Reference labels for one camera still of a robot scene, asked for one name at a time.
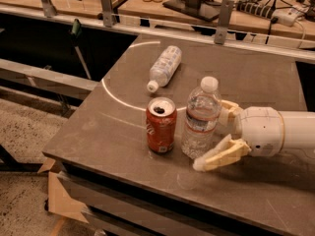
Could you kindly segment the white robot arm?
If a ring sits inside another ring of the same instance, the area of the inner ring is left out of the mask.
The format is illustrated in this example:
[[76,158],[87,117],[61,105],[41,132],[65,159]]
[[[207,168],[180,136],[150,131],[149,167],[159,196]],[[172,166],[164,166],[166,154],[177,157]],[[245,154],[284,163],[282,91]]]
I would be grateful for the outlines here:
[[196,171],[211,171],[233,164],[243,156],[271,157],[281,152],[314,163],[315,113],[278,111],[223,100],[220,123],[233,124],[230,134],[214,148],[194,160]]

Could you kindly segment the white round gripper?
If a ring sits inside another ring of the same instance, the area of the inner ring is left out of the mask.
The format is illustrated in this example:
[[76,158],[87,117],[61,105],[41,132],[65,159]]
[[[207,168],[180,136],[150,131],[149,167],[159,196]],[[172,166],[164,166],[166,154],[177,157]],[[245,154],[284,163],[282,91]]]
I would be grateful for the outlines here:
[[[234,132],[241,139],[234,140]],[[235,102],[222,100],[216,135],[225,136],[214,148],[196,158],[196,171],[211,171],[251,156],[270,157],[277,154],[284,143],[284,121],[272,107],[242,108]]]

